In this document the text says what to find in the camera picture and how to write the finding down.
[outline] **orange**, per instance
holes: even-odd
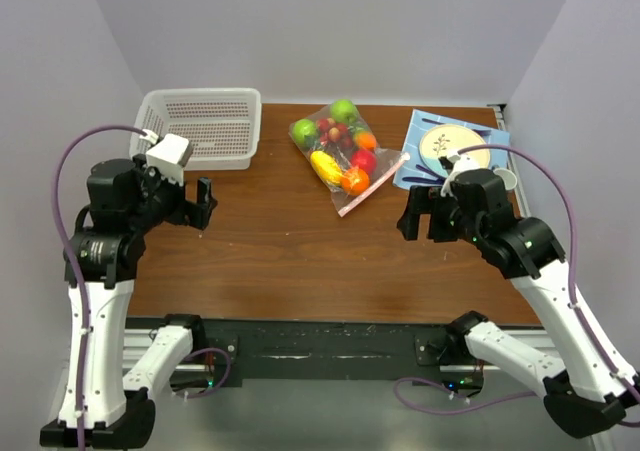
[[[351,168],[340,180],[342,189],[351,196],[358,196],[369,187],[369,176],[360,168]]]
[[[353,140],[358,146],[364,149],[368,149],[369,151],[373,151],[378,145],[378,143],[376,142],[376,137],[367,131],[356,134],[353,137]]]

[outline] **blue placemat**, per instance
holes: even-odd
[[[439,124],[459,124],[460,126],[472,129],[480,134],[487,144],[509,144],[510,135],[506,131],[414,109],[411,115],[409,129],[407,130],[407,137],[402,146],[402,152],[409,153],[411,158],[396,172],[393,178],[393,184],[395,186],[402,189],[409,189],[414,184],[424,184],[428,186],[441,185],[444,183],[444,179],[442,178],[443,171],[440,164],[436,162],[427,165],[420,157],[420,151],[418,150],[420,140],[424,134]],[[506,168],[507,152],[492,149],[489,167]],[[405,181],[406,179],[420,180],[421,182],[407,182]]]

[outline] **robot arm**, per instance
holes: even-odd
[[[545,355],[503,333],[479,313],[448,326],[459,352],[486,360],[543,399],[552,419],[576,438],[621,422],[635,400],[620,381],[638,388],[638,375],[620,355],[577,291],[580,308],[619,373],[612,376],[578,321],[567,290],[569,266],[549,227],[536,218],[516,218],[502,179],[478,169],[468,155],[445,159],[449,178],[442,188],[413,187],[398,228],[417,239],[421,214],[430,214],[428,238],[464,239],[529,302],[554,342],[560,358]]]
[[[78,215],[71,238],[88,294],[87,359],[79,363],[82,305],[67,260],[72,308],[69,377],[58,419],[42,428],[41,445],[77,445],[75,404],[81,392],[88,443],[96,449],[144,446],[153,429],[155,395],[188,354],[206,347],[199,317],[169,315],[153,345],[122,376],[125,320],[145,234],[165,221],[202,231],[217,204],[206,178],[198,180],[197,201],[187,201],[184,166],[191,152],[188,140],[168,134],[145,155],[104,161],[91,170],[90,204]],[[84,225],[87,214],[90,227]],[[82,390],[75,387],[78,370],[84,371]]]

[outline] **basket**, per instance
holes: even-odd
[[[194,149],[186,170],[247,169],[258,149],[261,111],[260,93],[251,88],[162,89],[144,97],[135,126],[187,138]],[[148,147],[134,135],[129,154]]]

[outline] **bag of fruit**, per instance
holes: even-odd
[[[399,151],[378,146],[358,108],[340,99],[289,127],[289,135],[331,191],[344,216],[402,166]]]

